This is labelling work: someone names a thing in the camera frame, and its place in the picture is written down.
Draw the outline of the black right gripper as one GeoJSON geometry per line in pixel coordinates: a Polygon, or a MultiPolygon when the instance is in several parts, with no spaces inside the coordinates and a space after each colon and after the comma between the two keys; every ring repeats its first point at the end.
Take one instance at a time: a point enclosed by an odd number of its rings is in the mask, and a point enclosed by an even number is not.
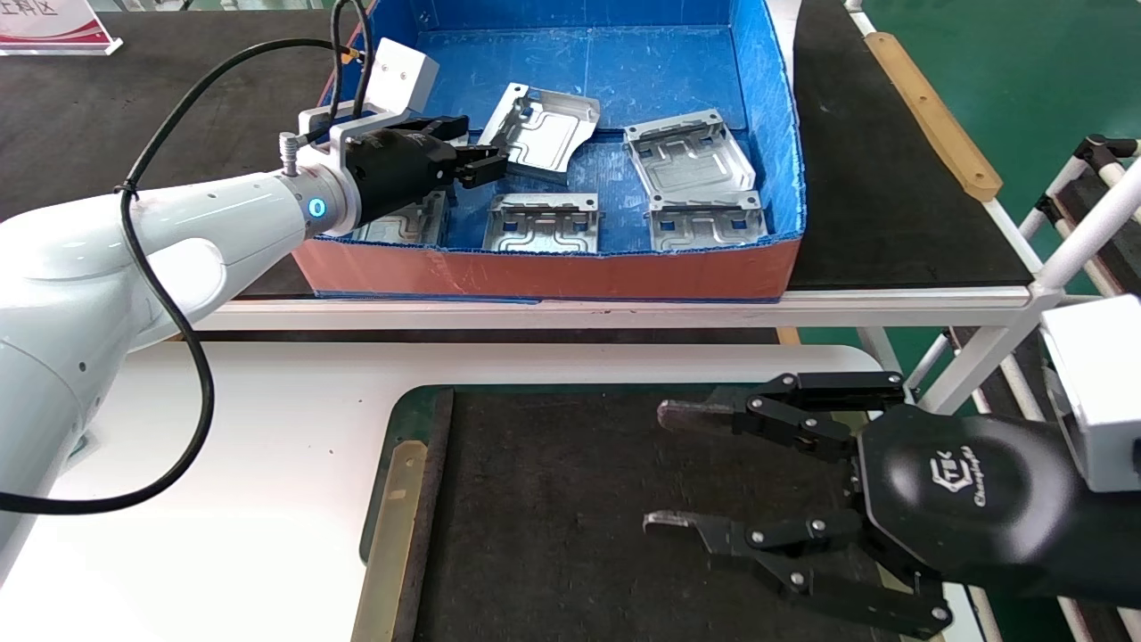
{"type": "MultiPolygon", "coordinates": [[[[820,462],[859,455],[872,525],[922,564],[976,585],[1043,582],[1084,487],[1063,436],[1028,420],[944,416],[906,403],[896,371],[783,373],[701,403],[665,399],[657,422],[671,433],[756,436],[820,462]],[[857,438],[835,412],[881,415],[857,438]]],[[[954,621],[942,582],[916,564],[903,564],[908,592],[811,568],[810,556],[867,543],[853,509],[767,527],[673,509],[644,515],[644,533],[667,528],[697,533],[709,558],[814,613],[916,639],[954,621]]]]}

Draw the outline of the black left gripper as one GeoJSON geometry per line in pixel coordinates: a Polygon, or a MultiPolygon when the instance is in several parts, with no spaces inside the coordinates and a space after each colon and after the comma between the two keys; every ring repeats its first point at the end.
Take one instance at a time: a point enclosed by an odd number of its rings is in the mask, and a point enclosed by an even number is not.
{"type": "Polygon", "coordinates": [[[493,144],[468,144],[469,117],[420,117],[348,143],[346,170],[361,198],[354,228],[420,202],[454,182],[477,188],[505,177],[508,153],[493,144]]]}

